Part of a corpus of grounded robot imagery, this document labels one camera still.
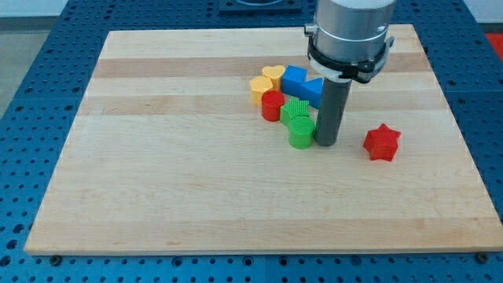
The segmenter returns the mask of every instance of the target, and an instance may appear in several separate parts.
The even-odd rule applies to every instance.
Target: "yellow heart block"
[[[258,76],[250,81],[251,102],[254,105],[262,106],[262,96],[268,90],[273,89],[273,82],[265,77]]]
[[[273,88],[279,91],[281,91],[281,78],[284,73],[285,67],[283,65],[262,68],[262,75],[269,78],[273,82]]]

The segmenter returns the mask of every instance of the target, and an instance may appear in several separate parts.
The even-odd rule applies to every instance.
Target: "blue pegboard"
[[[218,2],[70,0],[0,122],[2,282],[502,282],[503,253],[92,258],[22,251],[111,30],[300,26],[302,10],[219,14]],[[398,0],[413,24],[503,218],[503,65],[461,0]]]

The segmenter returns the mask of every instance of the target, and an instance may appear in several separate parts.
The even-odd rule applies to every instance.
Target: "wooden board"
[[[390,35],[385,69],[353,84],[336,146],[298,150],[286,127],[262,119],[248,82],[265,65],[307,67],[302,28],[111,32],[25,250],[502,250],[500,220],[415,31]],[[381,123],[402,132],[392,163],[362,148]]]

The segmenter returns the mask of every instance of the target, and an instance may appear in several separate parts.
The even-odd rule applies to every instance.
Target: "light wood surface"
[[[301,28],[111,32],[25,250],[503,250],[415,31],[391,26],[390,35],[386,68],[353,84],[337,144],[298,150],[250,102],[249,80],[266,65],[307,67]],[[381,123],[402,132],[391,163],[369,161],[362,147]]]

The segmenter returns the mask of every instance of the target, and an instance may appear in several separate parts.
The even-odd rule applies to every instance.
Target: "blue block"
[[[309,101],[313,108],[320,108],[321,91],[323,90],[323,78],[313,79],[300,85],[300,100]]]
[[[300,85],[306,81],[307,70],[289,65],[281,79],[281,92],[298,97]]]

